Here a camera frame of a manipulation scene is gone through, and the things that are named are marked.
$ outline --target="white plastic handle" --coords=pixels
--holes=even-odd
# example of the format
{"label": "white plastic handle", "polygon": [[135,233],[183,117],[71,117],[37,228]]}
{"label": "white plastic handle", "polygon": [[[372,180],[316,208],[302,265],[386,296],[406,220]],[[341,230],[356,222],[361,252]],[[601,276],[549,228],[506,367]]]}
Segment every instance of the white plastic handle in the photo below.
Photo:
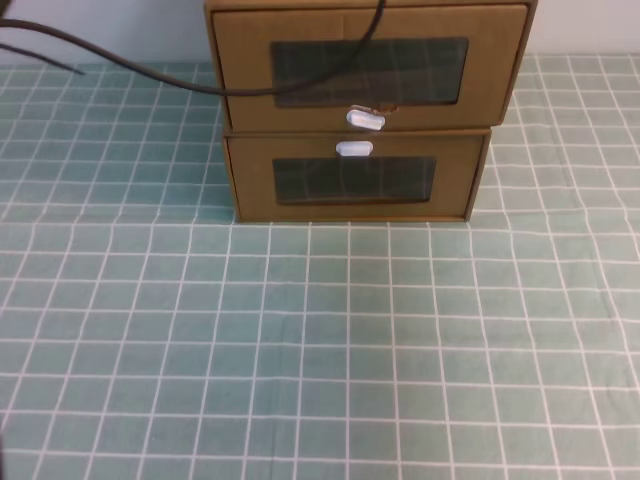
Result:
{"label": "white plastic handle", "polygon": [[372,113],[363,112],[362,110],[349,110],[347,113],[347,122],[354,127],[366,128],[367,130],[382,130],[385,118]]}
{"label": "white plastic handle", "polygon": [[336,152],[341,157],[368,157],[373,151],[371,142],[340,142]]}

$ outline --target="brown cardboard box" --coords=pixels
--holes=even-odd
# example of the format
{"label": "brown cardboard box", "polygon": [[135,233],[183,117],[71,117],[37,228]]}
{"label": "brown cardboard box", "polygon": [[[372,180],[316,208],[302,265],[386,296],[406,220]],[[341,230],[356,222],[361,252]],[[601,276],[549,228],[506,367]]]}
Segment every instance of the brown cardboard box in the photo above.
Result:
{"label": "brown cardboard box", "polygon": [[[240,221],[463,221],[490,130],[228,136]],[[368,141],[369,157],[336,155]]]}
{"label": "brown cardboard box", "polygon": [[[385,131],[498,125],[536,0],[478,3],[389,0],[372,44],[350,72],[296,94],[228,98],[227,127],[235,133],[349,132],[346,114],[354,103],[397,108]],[[218,78],[227,88],[247,89],[306,80],[353,48],[375,4],[208,0]]]}

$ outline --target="cardboard drawer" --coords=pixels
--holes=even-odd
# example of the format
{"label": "cardboard drawer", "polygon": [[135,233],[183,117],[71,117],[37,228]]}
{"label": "cardboard drawer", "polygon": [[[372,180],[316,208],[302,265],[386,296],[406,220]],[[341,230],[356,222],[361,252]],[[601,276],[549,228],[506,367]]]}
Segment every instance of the cardboard drawer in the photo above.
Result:
{"label": "cardboard drawer", "polygon": [[[462,221],[491,132],[225,139],[241,221]],[[340,142],[370,142],[343,157]]]}
{"label": "cardboard drawer", "polygon": [[[307,80],[352,51],[373,13],[214,11],[218,78],[243,89]],[[527,3],[388,7],[351,70],[291,94],[228,98],[229,126],[234,132],[354,131],[346,121],[352,105],[394,111],[384,131],[498,125],[532,14]]]}

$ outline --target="table surface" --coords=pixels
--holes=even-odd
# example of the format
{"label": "table surface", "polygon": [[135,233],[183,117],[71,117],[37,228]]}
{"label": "table surface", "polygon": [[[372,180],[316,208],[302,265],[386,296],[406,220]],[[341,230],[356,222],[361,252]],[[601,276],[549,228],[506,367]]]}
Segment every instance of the table surface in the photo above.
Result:
{"label": "table surface", "polygon": [[527,57],[468,225],[236,225],[217,100],[82,67],[0,69],[8,480],[640,476],[640,56]]}

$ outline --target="white wall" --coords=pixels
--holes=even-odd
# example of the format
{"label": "white wall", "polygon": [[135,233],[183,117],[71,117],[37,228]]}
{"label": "white wall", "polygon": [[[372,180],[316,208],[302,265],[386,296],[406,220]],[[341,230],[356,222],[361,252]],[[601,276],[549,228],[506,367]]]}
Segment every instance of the white wall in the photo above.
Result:
{"label": "white wall", "polygon": [[[14,0],[8,17],[61,28],[132,60],[206,61],[203,0]],[[640,0],[540,0],[529,50],[640,52]],[[1,41],[69,62],[92,61],[75,47],[31,32]],[[17,58],[0,53],[0,62]]]}

